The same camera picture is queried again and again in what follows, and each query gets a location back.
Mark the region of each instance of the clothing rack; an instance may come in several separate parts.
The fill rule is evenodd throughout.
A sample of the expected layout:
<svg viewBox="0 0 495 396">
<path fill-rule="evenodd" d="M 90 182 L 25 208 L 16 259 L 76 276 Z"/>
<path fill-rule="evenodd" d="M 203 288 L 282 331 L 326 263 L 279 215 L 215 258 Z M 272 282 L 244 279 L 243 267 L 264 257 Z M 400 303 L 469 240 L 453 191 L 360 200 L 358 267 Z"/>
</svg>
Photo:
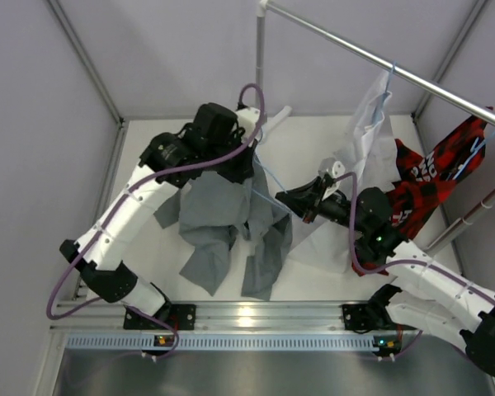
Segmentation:
<svg viewBox="0 0 495 396">
<path fill-rule="evenodd" d="M 406 68 L 399 66 L 398 63 L 382 58 L 381 56 L 369 51 L 368 49 L 354 43 L 347 38 L 337 35 L 324 27 L 317 25 L 316 23 L 307 20 L 292 11 L 278 5 L 277 3 L 270 0 L 261 0 L 259 3 L 259 8 L 257 10 L 257 52 L 256 52 L 256 83 L 262 87 L 263 77 L 264 77 L 264 41 L 265 41 L 265 23 L 266 23 L 266 12 L 271 11 L 276 15 L 285 18 L 288 21 L 294 22 L 296 25 L 302 26 L 308 31 L 312 31 L 316 35 L 320 35 L 324 39 L 332 42 L 333 44 L 339 45 L 356 54 L 369 62 L 380 66 L 381 68 L 392 71 L 393 75 L 403 78 L 405 81 L 411 84 L 423 88 L 429 94 L 439 97 L 453 106 L 456 106 L 468 113 L 477 116 L 481 120 L 487 121 L 491 125 L 495 125 L 495 113 L 486 109 L 485 107 L 479 106 L 456 93 L 448 91 L 434 83 L 428 81 L 425 78 L 419 77 L 415 73 L 409 71 Z M 436 254 L 443 247 L 451 243 L 456 237 L 461 235 L 470 225 L 474 223 L 475 220 L 479 219 L 486 210 L 489 210 L 495 204 L 495 189 L 493 189 L 484 199 L 482 199 L 468 214 L 462 218 L 458 218 L 454 221 L 451 226 L 446 229 L 438 238 L 433 241 L 429 247 L 426 249 L 429 254 Z"/>
</svg>

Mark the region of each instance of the buffalo plaid fabric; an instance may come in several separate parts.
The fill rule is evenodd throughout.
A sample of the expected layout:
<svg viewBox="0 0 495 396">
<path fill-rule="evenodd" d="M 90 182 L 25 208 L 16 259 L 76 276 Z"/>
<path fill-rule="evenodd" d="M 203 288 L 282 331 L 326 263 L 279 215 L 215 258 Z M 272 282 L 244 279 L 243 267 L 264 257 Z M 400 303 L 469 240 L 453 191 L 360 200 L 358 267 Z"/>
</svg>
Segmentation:
<svg viewBox="0 0 495 396">
<path fill-rule="evenodd" d="M 485 121 L 471 116 L 426 157 L 413 152 L 401 140 L 396 139 L 396 166 L 401 181 L 394 183 L 394 190 L 387 192 L 386 196 L 394 210 L 392 225 L 402 234 L 414 239 L 436 207 L 482 163 L 485 146 L 477 152 L 456 180 L 453 180 L 459 166 L 471 154 L 472 147 L 484 139 L 486 124 Z M 370 262 L 361 265 L 366 269 L 375 268 L 375 264 Z"/>
</svg>

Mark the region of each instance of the gray floor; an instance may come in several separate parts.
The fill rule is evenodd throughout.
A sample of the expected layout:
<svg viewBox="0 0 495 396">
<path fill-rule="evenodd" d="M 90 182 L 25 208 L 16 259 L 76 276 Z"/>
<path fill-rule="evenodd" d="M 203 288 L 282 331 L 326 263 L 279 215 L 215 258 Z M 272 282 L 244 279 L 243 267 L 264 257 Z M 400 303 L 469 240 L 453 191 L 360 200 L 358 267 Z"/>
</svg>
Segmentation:
<svg viewBox="0 0 495 396">
<path fill-rule="evenodd" d="M 396 363 L 332 352 L 179 352 L 157 364 L 120 352 L 67 351 L 54 396 L 485 396 L 489 378 L 440 340 L 424 337 Z"/>
</svg>

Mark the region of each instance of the red plaid shirt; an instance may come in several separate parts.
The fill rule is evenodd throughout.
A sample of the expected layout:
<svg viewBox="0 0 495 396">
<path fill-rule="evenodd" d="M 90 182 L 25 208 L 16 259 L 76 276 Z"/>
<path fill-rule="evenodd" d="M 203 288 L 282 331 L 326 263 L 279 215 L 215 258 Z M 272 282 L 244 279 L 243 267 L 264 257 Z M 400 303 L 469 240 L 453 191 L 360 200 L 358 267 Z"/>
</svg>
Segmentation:
<svg viewBox="0 0 495 396">
<path fill-rule="evenodd" d="M 392 225 L 402 234 L 414 239 L 455 186 L 479 167 L 484 160 L 485 146 L 471 159 L 456 180 L 453 180 L 459 166 L 471 154 L 475 141 L 478 139 L 479 144 L 484 139 L 486 124 L 472 115 L 437 144 L 426 157 L 413 152 L 401 140 L 396 139 L 396 167 L 402 180 L 394 183 L 394 190 L 387 192 L 386 196 L 394 210 Z M 375 268 L 375 264 L 371 262 L 361 265 L 366 269 Z M 353 265 L 352 268 L 362 275 Z"/>
</svg>

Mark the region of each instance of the white cloth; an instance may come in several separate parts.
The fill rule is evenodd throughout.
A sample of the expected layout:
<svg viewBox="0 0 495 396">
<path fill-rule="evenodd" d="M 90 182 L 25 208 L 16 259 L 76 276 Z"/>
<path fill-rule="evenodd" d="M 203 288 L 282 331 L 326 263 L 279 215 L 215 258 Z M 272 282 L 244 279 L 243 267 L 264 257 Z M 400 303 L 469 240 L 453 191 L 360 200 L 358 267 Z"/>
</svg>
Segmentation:
<svg viewBox="0 0 495 396">
<path fill-rule="evenodd" d="M 324 174 L 332 169 L 335 161 L 341 162 L 345 173 L 356 173 L 358 193 L 372 186 L 390 191 L 394 188 L 392 183 L 400 180 L 396 168 L 396 143 L 390 119 L 384 112 L 384 106 L 392 96 L 386 91 L 388 80 L 389 72 L 379 75 L 346 128 L 346 142 L 332 157 L 321 161 L 319 167 L 319 173 Z M 348 199 L 351 198 L 351 183 L 351 178 L 347 178 L 339 186 Z M 325 271 L 343 273 L 350 266 L 348 229 L 319 217 L 315 223 L 317 227 L 300 222 L 294 224 L 296 239 L 289 257 Z"/>
</svg>

